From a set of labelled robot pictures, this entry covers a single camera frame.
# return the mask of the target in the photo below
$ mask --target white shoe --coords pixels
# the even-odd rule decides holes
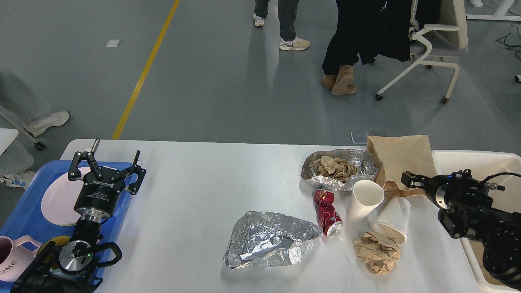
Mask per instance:
[[[0,183],[5,182],[7,187],[23,187],[27,189],[36,173],[32,171],[22,171],[0,177]]]
[[[67,120],[69,120],[70,114],[67,111],[51,113],[40,118],[38,121],[31,124],[23,124],[23,127],[34,137],[37,137],[44,133],[47,128],[53,126],[62,126]]]
[[[283,38],[280,38],[279,49],[283,51],[295,50],[302,51],[309,47],[309,41],[303,40],[298,36],[295,37],[293,41],[285,41]]]
[[[257,16],[257,14],[253,14],[253,19],[255,19],[255,26],[261,28],[264,26],[264,18]]]

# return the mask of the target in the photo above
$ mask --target paper cup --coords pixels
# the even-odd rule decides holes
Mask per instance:
[[[353,186],[347,215],[353,221],[367,216],[383,201],[383,189],[371,180],[360,180]]]
[[[373,224],[376,232],[394,238],[396,244],[403,244],[407,240],[407,226],[411,203],[405,198],[394,197]]]

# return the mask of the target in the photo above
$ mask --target chair wheel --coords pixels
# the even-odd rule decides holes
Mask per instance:
[[[37,143],[34,144],[34,148],[41,151],[45,148],[45,143],[39,141]]]

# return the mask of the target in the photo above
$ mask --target gray trousers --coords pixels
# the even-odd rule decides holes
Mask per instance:
[[[0,65],[0,106],[15,113],[24,123],[32,123],[51,112],[51,105],[2,65]],[[15,139],[0,155],[0,176],[26,170],[33,163],[31,154]]]
[[[269,0],[255,0],[255,14],[266,19],[268,16]],[[299,6],[299,0],[279,0],[279,22],[280,37],[285,41],[293,41],[295,39],[295,27],[293,24],[296,20],[296,11]]]

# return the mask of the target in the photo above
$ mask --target brown paper bag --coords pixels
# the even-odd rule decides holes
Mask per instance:
[[[425,194],[419,188],[411,189],[400,180],[402,173],[411,171],[427,177],[436,176],[429,137],[367,137],[367,150],[373,154],[375,165],[380,168],[375,182],[386,191],[386,197],[407,197]]]

